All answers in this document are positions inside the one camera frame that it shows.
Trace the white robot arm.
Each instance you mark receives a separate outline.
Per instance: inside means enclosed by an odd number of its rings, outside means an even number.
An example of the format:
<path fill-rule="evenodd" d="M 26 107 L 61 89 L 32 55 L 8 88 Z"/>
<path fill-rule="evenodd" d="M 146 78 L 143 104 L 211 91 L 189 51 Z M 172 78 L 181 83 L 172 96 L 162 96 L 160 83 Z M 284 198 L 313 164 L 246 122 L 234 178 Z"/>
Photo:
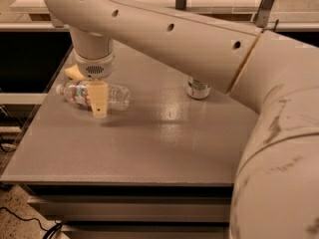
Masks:
<path fill-rule="evenodd" d="M 44 0 L 68 24 L 95 117 L 107 113 L 112 40 L 259 115 L 233 188 L 229 239 L 319 237 L 319 49 L 254 26 L 133 0 Z"/>

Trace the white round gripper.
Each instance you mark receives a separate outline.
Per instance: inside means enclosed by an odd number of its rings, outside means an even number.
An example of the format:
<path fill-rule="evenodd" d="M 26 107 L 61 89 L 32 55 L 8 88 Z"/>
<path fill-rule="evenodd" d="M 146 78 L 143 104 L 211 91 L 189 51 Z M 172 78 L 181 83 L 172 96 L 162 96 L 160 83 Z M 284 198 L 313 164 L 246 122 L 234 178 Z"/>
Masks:
<path fill-rule="evenodd" d="M 114 53 L 102 59 L 86 59 L 74 52 L 74 57 L 80 73 L 89 79 L 106 78 L 114 70 Z M 87 91 L 94 117 L 104 119 L 108 109 L 108 85 L 103 81 L 90 81 Z"/>

